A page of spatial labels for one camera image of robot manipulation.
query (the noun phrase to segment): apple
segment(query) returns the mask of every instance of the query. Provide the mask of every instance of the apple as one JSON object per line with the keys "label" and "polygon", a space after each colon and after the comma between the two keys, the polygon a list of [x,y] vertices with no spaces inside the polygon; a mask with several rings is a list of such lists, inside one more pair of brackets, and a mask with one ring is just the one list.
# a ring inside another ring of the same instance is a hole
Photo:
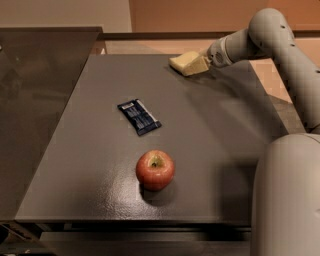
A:
{"label": "apple", "polygon": [[174,170],[173,160],[167,153],[150,150],[138,160],[136,175],[145,189],[159,191],[170,183]]}

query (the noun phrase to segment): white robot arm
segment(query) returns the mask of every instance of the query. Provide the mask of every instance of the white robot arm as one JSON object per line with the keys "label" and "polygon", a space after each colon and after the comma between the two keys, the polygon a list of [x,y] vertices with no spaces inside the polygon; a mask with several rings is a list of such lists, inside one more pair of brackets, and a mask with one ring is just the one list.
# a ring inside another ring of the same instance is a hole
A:
{"label": "white robot arm", "polygon": [[240,30],[213,43],[208,58],[215,67],[240,60],[272,58],[308,132],[320,125],[320,69],[296,46],[284,16],[263,9]]}
{"label": "white robot arm", "polygon": [[272,58],[309,132],[274,141],[259,160],[251,255],[319,255],[320,69],[296,46],[284,16],[274,9],[259,11],[248,29],[216,41],[207,54],[217,68]]}

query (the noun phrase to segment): wall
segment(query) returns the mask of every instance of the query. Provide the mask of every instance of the wall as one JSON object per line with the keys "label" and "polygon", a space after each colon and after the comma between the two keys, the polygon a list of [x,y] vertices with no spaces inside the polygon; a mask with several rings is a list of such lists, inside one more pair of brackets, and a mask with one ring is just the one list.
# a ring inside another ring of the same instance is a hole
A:
{"label": "wall", "polygon": [[0,27],[102,26],[131,32],[128,0],[1,0]]}
{"label": "wall", "polygon": [[135,32],[236,31],[260,9],[280,10],[295,30],[320,30],[319,0],[130,0]]}

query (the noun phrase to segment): blue wrapper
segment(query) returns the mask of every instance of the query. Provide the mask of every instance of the blue wrapper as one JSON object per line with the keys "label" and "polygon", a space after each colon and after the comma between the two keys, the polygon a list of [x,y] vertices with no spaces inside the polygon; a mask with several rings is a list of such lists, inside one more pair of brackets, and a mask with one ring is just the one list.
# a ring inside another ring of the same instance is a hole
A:
{"label": "blue wrapper", "polygon": [[146,109],[139,99],[118,105],[139,136],[161,127],[161,123]]}

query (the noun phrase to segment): sponge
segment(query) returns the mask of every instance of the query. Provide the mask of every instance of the sponge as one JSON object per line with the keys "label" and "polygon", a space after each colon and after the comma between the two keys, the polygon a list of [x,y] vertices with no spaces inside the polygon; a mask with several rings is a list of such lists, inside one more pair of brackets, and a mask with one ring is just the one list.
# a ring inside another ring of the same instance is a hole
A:
{"label": "sponge", "polygon": [[209,59],[195,51],[170,58],[169,64],[184,76],[191,76],[209,70]]}

